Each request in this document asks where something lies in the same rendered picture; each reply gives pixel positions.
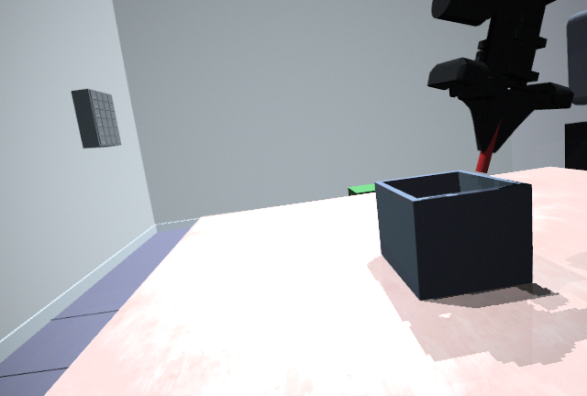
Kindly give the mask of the red peg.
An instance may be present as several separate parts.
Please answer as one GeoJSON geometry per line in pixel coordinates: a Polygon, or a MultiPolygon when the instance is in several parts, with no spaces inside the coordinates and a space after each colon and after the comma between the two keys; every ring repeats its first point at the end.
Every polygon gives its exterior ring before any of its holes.
{"type": "MultiPolygon", "coordinates": [[[[500,120],[500,123],[501,123],[501,120],[500,120]]],[[[493,149],[494,149],[495,142],[497,139],[496,136],[497,136],[497,132],[498,132],[500,123],[495,130],[496,133],[495,133],[493,140],[492,140],[491,144],[489,145],[489,147],[485,151],[480,151],[480,155],[479,155],[478,162],[477,162],[477,169],[476,169],[476,171],[478,171],[478,172],[487,173],[487,171],[488,171],[490,161],[492,158],[492,154],[493,154],[493,149]]]]}

